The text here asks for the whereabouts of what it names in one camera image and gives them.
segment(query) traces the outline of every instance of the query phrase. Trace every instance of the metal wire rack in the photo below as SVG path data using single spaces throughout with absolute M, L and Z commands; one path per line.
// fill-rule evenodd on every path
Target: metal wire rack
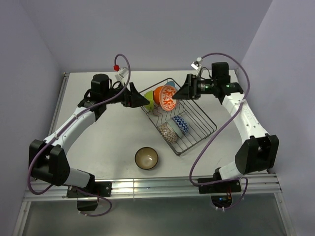
M 146 88 L 140 93 L 144 95 L 149 90 L 155 90 L 157 87 L 165 85 L 169 81 L 173 81 L 177 87 L 180 88 L 179 84 L 175 80 L 167 78 Z M 177 156 L 180 156 L 185 151 L 209 137 L 217 129 L 216 124 L 193 100 L 180 100 L 176 108 L 170 112 L 164 111 L 161 106 L 157 106 L 156 104 L 154 104 L 154 109 L 152 111 L 147 111 L 144 107 L 141 108 L 157 131 L 160 125 L 164 124 L 167 120 L 174 116 L 180 115 L 189 123 L 189 132 L 181 138 L 178 138 L 175 143 L 170 143 L 165 140 Z

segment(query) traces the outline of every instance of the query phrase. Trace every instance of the blue and white patterned bowl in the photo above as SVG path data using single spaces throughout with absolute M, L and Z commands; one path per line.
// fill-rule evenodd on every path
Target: blue and white patterned bowl
M 172 120 L 177 124 L 177 126 L 181 129 L 183 134 L 187 134 L 189 131 L 188 123 L 181 116 L 172 117 Z

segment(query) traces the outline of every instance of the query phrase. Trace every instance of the wall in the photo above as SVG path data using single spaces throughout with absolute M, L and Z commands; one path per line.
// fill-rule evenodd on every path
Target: wall
M 134 70 L 190 69 L 214 51 L 242 60 L 271 1 L 21 0 L 67 72 L 112 70 L 116 53 Z
M 48 133 L 62 74 L 18 1 L 0 1 L 0 32 L 0 232 L 6 236 L 26 188 L 29 144 Z
M 249 104 L 279 137 L 275 171 L 301 236 L 315 231 L 314 11 L 314 0 L 274 0 L 242 63 Z

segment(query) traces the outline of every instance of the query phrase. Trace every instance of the orange bowl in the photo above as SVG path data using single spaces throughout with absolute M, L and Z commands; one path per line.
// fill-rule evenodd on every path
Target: orange bowl
M 159 105 L 159 95 L 161 93 L 163 86 L 157 87 L 156 90 L 153 91 L 153 100 L 156 104 Z
M 162 87 L 159 95 L 159 102 L 163 110 L 169 112 L 176 107 L 177 100 L 173 99 L 173 95 L 176 92 L 177 90 L 171 85 L 165 85 Z

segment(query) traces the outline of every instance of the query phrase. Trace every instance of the purple cable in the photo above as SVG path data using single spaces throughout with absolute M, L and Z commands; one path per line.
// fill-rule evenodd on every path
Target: purple cable
M 105 101 L 96 103 L 96 104 L 94 104 L 94 105 L 92 105 L 92 106 L 90 106 L 90 107 L 84 109 L 83 111 L 81 111 L 81 112 L 77 115 L 77 117 L 80 117 L 80 116 L 83 115 L 85 112 L 89 111 L 90 109 L 92 109 L 92 108 L 94 108 L 94 107 L 97 107 L 97 106 L 100 106 L 100 105 L 102 105 L 102 104 L 105 104 L 105 103 L 108 103 L 108 102 L 112 101 L 113 99 L 115 99 L 116 97 L 120 96 L 120 95 L 125 91 L 125 89 L 127 88 L 128 83 L 129 83 L 129 81 L 130 81 L 131 67 L 130 67 L 130 64 L 129 64 L 128 59 L 127 59 L 127 58 L 125 57 L 125 55 L 123 55 L 123 54 L 117 54 L 117 55 L 115 56 L 115 59 L 114 59 L 115 65 L 116 65 L 116 62 L 117 62 L 117 58 L 118 58 L 119 56 L 123 57 L 123 58 L 126 60 L 126 63 L 127 63 L 127 65 L 128 65 L 128 79 L 127 79 L 127 82 L 126 82 L 125 86 L 123 87 L 123 89 L 122 89 L 119 93 L 117 93 L 115 96 L 113 96 L 113 97 L 111 97 L 111 98 L 109 98 L 109 99 L 107 99 L 107 100 L 105 100 Z M 62 133 L 64 133 L 64 132 L 72 125 L 72 123 L 73 123 L 75 120 L 76 120 L 75 117 L 72 118 L 72 119 L 57 133 L 57 137 L 59 137 Z M 33 194 L 35 194 L 35 195 L 41 195 L 41 194 L 47 192 L 48 189 L 50 189 L 50 188 L 53 186 L 53 185 L 51 184 L 51 185 L 49 185 L 46 189 L 44 189 L 43 191 L 41 191 L 41 192 L 36 192 L 36 191 L 32 188 L 32 185 L 31 185 L 31 175 L 32 175 L 32 169 L 33 169 L 33 167 L 34 167 L 34 165 L 35 165 L 35 162 L 36 162 L 37 159 L 39 158 L 39 156 L 40 156 L 40 155 L 46 150 L 46 148 L 49 147 L 55 140 L 56 140 L 56 138 L 53 138 L 49 143 L 47 143 L 47 144 L 36 154 L 36 156 L 34 157 L 33 161 L 31 162 L 31 164 L 30 164 L 30 166 L 29 166 L 27 185 L 28 185 L 28 188 L 29 188 L 30 192 L 33 193 Z
M 112 202 L 111 202 L 110 200 L 108 200 L 107 198 L 101 197 L 101 196 L 98 196 L 98 195 L 95 195 L 95 194 L 92 194 L 92 193 L 85 192 L 85 191 L 79 189 L 78 187 L 76 188 L 76 190 L 77 190 L 78 192 L 82 193 L 82 194 L 89 195 L 89 196 L 91 196 L 91 197 L 101 198 L 101 199 L 103 199 L 104 201 L 107 201 L 107 202 L 109 203 L 109 208 L 107 209 L 107 211 L 105 211 L 105 212 L 103 212 L 103 213 L 101 213 L 101 214 L 95 214 L 95 215 L 94 215 L 94 214 L 86 214 L 86 213 L 84 213 L 84 212 L 80 212 L 80 214 L 86 215 L 86 216 L 89 216 L 89 217 L 98 217 L 98 216 L 106 215 L 108 212 L 110 212 L 110 210 L 111 210 L 113 204 L 112 204 Z
M 208 57 L 208 56 L 212 56 L 212 55 L 221 55 L 221 56 L 225 56 L 227 58 L 230 58 L 232 61 L 234 61 L 241 69 L 242 71 L 244 72 L 245 74 L 245 77 L 246 77 L 246 80 L 247 80 L 247 90 L 244 94 L 244 98 L 243 99 L 246 99 L 247 96 L 248 96 L 248 93 L 250 92 L 250 88 L 251 88 L 251 83 L 250 83 L 250 79 L 248 77 L 248 74 L 246 72 L 246 70 L 243 68 L 243 66 L 236 60 L 234 59 L 233 57 L 231 57 L 230 55 L 228 54 L 225 54 L 225 53 L 209 53 L 209 54 L 206 54 L 204 55 L 203 57 L 201 57 L 202 59 Z M 206 146 L 203 148 L 203 150 L 201 151 L 201 153 L 198 155 L 198 157 L 196 158 L 195 162 L 193 163 L 191 169 L 190 169 L 190 173 L 189 173 L 189 180 L 190 182 L 195 185 L 195 186 L 201 186 L 201 185 L 210 185 L 210 184 L 214 184 L 214 183 L 222 183 L 222 182 L 228 182 L 228 181 L 231 181 L 231 180 L 236 180 L 236 179 L 223 179 L 223 180 L 216 180 L 216 181 L 211 181 L 211 182 L 206 182 L 206 183 L 196 183 L 192 180 L 192 172 L 195 168 L 195 166 L 197 165 L 198 161 L 200 160 L 201 156 L 203 155 L 203 153 L 207 150 L 207 148 L 209 147 L 209 145 L 213 142 L 213 140 L 221 133 L 221 131 L 226 128 L 233 120 L 234 118 L 240 113 L 241 109 L 243 107 L 243 104 L 241 103 L 239 108 L 237 109 L 236 113 L 211 137 L 211 139 L 208 141 L 208 143 L 206 144 Z M 243 177 L 245 180 L 246 180 L 246 185 L 245 185 L 245 189 L 243 191 L 243 194 L 241 195 L 241 197 L 239 198 L 239 200 L 227 207 L 226 209 L 230 209 L 232 207 L 234 207 L 235 205 L 237 205 L 241 200 L 242 198 L 244 197 L 245 193 L 246 193 L 246 190 L 247 190 L 247 186 L 248 186 L 248 179 L 246 177 Z

